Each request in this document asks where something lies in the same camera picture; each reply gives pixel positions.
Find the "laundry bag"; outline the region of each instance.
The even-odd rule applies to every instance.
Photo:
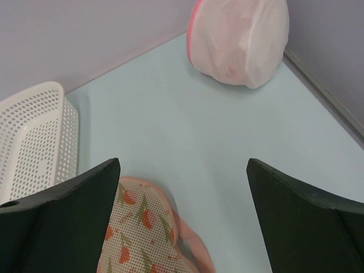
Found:
[[[286,0],[197,0],[188,59],[220,82],[257,88],[274,76],[288,29]]]
[[[196,264],[178,248],[184,240]],[[215,273],[200,237],[149,181],[122,177],[97,273]]]

